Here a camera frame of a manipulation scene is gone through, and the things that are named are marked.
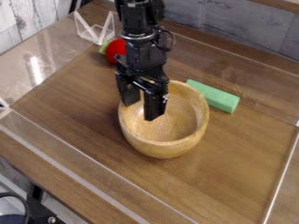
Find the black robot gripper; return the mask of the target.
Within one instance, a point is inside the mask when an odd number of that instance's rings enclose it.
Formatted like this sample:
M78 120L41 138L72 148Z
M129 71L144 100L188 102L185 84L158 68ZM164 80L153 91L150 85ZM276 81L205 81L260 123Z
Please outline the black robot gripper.
M144 119L161 116L168 102L169 79L164 73L166 54L172 50L166 34L122 35L125 55L116 56L116 87L128 107L140 101L144 91Z

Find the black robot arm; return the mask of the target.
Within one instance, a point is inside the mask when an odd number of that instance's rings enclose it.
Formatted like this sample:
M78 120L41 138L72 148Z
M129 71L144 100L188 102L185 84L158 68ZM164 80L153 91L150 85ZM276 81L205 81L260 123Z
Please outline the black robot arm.
M116 87L128 107L144 100L144 119L161 116L168 101L169 79L164 73L166 53L172 50L158 23L164 18L162 0L114 0L122 25L125 54L116 56Z

